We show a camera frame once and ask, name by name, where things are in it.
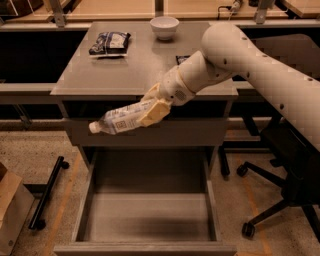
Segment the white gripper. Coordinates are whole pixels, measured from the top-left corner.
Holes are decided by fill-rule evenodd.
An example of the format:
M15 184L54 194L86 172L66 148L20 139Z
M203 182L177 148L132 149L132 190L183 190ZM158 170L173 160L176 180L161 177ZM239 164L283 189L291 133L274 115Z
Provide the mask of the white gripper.
M141 102L151 99L157 100L137 119L137 123L143 127L159 123L170 113L171 102L174 106L182 106L194 97L195 93L185 85L179 66L176 65L164 74L160 84L154 84L140 99Z

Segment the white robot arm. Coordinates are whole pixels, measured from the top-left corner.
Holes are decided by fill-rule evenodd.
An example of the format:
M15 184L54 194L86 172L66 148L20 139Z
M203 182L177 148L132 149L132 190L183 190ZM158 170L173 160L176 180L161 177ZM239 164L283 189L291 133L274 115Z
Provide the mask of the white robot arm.
M320 82L261 52L231 23L215 23L203 34L201 49L173 67L143 97L152 107L138 118L149 126L173 106L234 75L248 81L300 134L320 150Z

